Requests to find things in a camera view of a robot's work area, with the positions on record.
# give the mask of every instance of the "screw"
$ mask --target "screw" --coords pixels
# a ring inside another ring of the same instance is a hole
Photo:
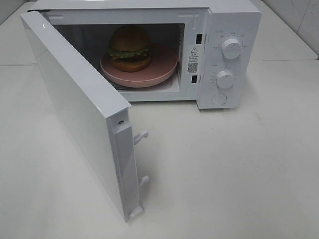
[[[124,124],[124,120],[118,122],[118,126],[121,126],[122,124]]]

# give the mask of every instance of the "burger patty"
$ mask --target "burger patty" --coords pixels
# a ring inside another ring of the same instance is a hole
[[[116,57],[113,57],[113,60],[116,60],[116,61],[126,61],[126,62],[134,62],[134,61],[141,61],[141,60],[144,60],[146,59],[147,57],[149,56],[148,52],[145,51],[143,52],[141,55],[134,55],[132,57],[125,57],[125,58],[116,58]]]

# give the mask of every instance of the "qr code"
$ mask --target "qr code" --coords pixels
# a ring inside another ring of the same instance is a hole
[[[189,63],[188,64],[188,72],[196,72],[198,67],[198,63]]]

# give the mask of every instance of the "control panel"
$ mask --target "control panel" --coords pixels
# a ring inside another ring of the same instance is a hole
[[[234,108],[245,83],[261,14],[212,14],[197,100],[200,109]]]

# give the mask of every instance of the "pink plate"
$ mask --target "pink plate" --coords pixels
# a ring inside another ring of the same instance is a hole
[[[160,44],[154,44],[150,50],[151,62],[148,67],[136,72],[124,72],[115,68],[106,53],[101,61],[104,77],[121,86],[141,88],[157,85],[167,80],[177,66],[176,53]]]

